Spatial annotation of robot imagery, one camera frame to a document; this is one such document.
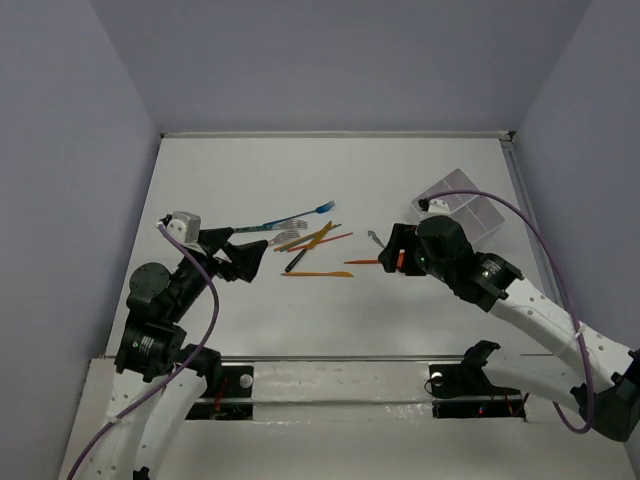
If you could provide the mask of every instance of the white table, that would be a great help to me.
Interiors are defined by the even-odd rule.
[[[386,242],[395,222],[407,222],[412,198],[461,168],[478,187],[516,202],[497,139],[460,138],[165,138],[153,174],[127,278],[146,262],[173,268],[180,255],[155,222],[174,210],[202,217],[203,228],[261,224],[329,200],[336,207],[305,217],[309,231],[342,223],[331,235],[351,237],[320,245],[298,271],[348,270],[355,278],[285,278],[294,254],[267,251],[257,278],[217,282],[221,314],[209,346],[226,356],[397,356],[462,354],[478,340],[519,353],[544,350],[504,322],[467,305],[433,278],[407,278],[379,266],[343,265],[376,258],[367,238]],[[534,284],[540,274],[525,226],[500,206],[507,223],[485,250],[518,266]],[[265,234],[236,234],[244,243]],[[122,290],[107,355],[115,355],[127,308]],[[197,343],[211,318],[204,292],[181,326]]]

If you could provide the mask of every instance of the black handle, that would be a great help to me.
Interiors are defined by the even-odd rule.
[[[296,266],[296,264],[300,261],[300,259],[304,256],[305,253],[307,253],[306,248],[302,250],[298,255],[296,255],[296,258],[291,260],[291,263],[287,265],[287,268],[285,268],[284,271],[289,273],[291,270],[293,270],[293,267]]]

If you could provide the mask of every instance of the fork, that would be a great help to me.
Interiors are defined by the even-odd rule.
[[[290,242],[291,240],[295,240],[296,238],[300,238],[300,232],[297,230],[285,230],[269,240],[269,246],[281,245],[283,243]]]
[[[273,222],[265,223],[264,225],[273,225],[275,223],[284,222],[285,220],[291,220],[292,218],[304,217],[305,215],[310,215],[312,213],[326,213],[331,210],[335,206],[336,202],[331,200],[330,202],[325,203],[324,205],[320,205],[315,210],[309,210],[308,212],[299,213],[298,215],[293,215],[287,218],[281,218],[280,220],[274,220]]]
[[[256,225],[254,227],[234,228],[234,233],[268,232],[269,230],[306,230],[307,222],[304,220],[287,220],[279,223]]]

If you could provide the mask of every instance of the red chopstick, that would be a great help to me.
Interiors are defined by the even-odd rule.
[[[327,242],[330,242],[331,240],[337,240],[339,238],[348,237],[349,235],[353,235],[353,232],[345,233],[343,235],[338,235],[337,237],[325,238],[324,240],[320,241],[320,243],[327,243]],[[307,245],[300,245],[298,247],[291,247],[289,250],[287,250],[287,252],[295,252],[297,250],[302,250],[303,248],[307,248]]]

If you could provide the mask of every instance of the wall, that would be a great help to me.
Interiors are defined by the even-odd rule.
[[[515,129],[589,0],[92,0],[161,131]]]
[[[516,135],[582,319],[640,348],[640,2],[597,0]],[[640,474],[640,429],[628,450]]]
[[[159,137],[90,4],[0,7],[0,465],[57,477]]]

